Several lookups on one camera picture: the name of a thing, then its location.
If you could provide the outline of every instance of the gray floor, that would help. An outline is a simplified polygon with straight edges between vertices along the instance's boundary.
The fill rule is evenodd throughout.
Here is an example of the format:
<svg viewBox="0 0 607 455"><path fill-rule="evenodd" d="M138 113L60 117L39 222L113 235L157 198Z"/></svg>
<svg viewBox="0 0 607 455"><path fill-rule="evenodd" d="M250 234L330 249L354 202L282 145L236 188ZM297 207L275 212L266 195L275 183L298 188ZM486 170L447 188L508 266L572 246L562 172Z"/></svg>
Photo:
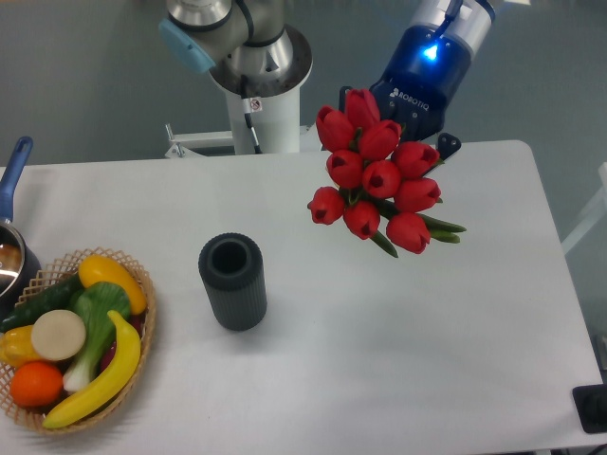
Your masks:
<svg viewBox="0 0 607 455"><path fill-rule="evenodd" d="M446 130L528 143L564 238L607 161L607 1L530 2L498 11ZM377 80L418 4L287 0L314 55L303 124L342 85ZM165 14L161 0L0 0L0 165L21 135L36 143L30 163L46 164L162 158L166 122L176 133L228 130L210 78L160 41ZM607 218L567 258L590 335L607 333L606 238Z"/></svg>

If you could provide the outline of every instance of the orange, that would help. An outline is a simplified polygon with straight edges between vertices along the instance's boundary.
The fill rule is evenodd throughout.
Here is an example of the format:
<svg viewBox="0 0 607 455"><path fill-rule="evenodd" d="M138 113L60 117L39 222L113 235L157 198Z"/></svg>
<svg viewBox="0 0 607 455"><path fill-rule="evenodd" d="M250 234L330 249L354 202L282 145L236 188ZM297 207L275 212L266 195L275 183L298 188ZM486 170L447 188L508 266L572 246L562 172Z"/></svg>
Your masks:
<svg viewBox="0 0 607 455"><path fill-rule="evenodd" d="M12 401L22 408L50 405L63 388L64 377L59 369L41 361L26 363L10 381Z"/></svg>

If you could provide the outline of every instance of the black cylindrical container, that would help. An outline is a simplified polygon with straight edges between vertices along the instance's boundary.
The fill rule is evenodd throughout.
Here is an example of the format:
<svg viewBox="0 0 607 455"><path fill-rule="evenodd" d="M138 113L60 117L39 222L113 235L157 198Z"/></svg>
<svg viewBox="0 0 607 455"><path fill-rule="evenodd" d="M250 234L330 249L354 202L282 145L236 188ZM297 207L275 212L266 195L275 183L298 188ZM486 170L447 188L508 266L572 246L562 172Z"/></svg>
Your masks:
<svg viewBox="0 0 607 455"><path fill-rule="evenodd" d="M264 318L264 262L249 237L230 232L210 239L200 252L198 270L212 311L225 328L247 330Z"/></svg>

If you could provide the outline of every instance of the tulip bouquet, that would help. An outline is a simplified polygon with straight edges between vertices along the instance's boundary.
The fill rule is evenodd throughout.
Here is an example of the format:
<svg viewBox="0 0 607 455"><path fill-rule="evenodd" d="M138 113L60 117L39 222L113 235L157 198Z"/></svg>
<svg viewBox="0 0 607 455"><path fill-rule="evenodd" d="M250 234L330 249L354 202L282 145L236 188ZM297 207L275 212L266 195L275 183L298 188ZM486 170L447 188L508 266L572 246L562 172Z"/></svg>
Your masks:
<svg viewBox="0 0 607 455"><path fill-rule="evenodd" d="M324 106L316 126L337 187L315 192L307 205L314 223L331 225L343 216L352 233L394 257L395 245L420 254L431 238L459 243L464 227L419 213L442 202L436 182L424 176L442 163L439 153L421 142L400 142L401 126L380 120L371 92L349 90L344 112ZM382 216L387 238L378 230Z"/></svg>

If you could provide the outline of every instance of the red tulip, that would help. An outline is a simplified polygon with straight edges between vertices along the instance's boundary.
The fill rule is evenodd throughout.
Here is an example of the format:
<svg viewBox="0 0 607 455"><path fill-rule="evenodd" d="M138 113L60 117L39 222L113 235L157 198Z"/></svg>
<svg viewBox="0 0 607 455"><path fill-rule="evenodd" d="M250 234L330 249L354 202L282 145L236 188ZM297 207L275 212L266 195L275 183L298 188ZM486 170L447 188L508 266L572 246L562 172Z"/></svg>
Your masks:
<svg viewBox="0 0 607 455"><path fill-rule="evenodd" d="M381 121L362 134L359 139L360 156L370 161L386 159L398 145L400 133L400 125L395 121Z"/></svg>
<svg viewBox="0 0 607 455"><path fill-rule="evenodd" d="M346 208L343 221L354 235L366 240L373 237L379 228L379 211L370 202L359 201L355 206Z"/></svg>
<svg viewBox="0 0 607 455"><path fill-rule="evenodd" d="M362 187L373 197L387 199L400 186L400 171L392 161L374 161L362 173Z"/></svg>
<svg viewBox="0 0 607 455"><path fill-rule="evenodd" d="M323 106L316 116L316 129L321 144L330 152L347 150L356 129L342 111Z"/></svg>
<svg viewBox="0 0 607 455"><path fill-rule="evenodd" d="M345 115L355 128L366 131L379 123L379 108L369 90L352 89L345 95Z"/></svg>
<svg viewBox="0 0 607 455"><path fill-rule="evenodd" d="M392 217L386 227L390 241L412 253L419 254L430 243L430 232L419 215L399 213Z"/></svg>
<svg viewBox="0 0 607 455"><path fill-rule="evenodd" d="M405 180L395 194L395 205L400 211L429 209L440 197L440 189L431 178Z"/></svg>
<svg viewBox="0 0 607 455"><path fill-rule="evenodd" d="M335 188L322 187L316 190L307 207L312 212L314 223L331 225L343 215L345 202Z"/></svg>
<svg viewBox="0 0 607 455"><path fill-rule="evenodd" d="M421 177L436 164L438 158L439 154L434 148L421 142L403 142L392 154L392 161L404 178Z"/></svg>
<svg viewBox="0 0 607 455"><path fill-rule="evenodd" d="M362 180L362 158L349 150L337 150L326 160L326 168L335 183L346 189L356 188Z"/></svg>

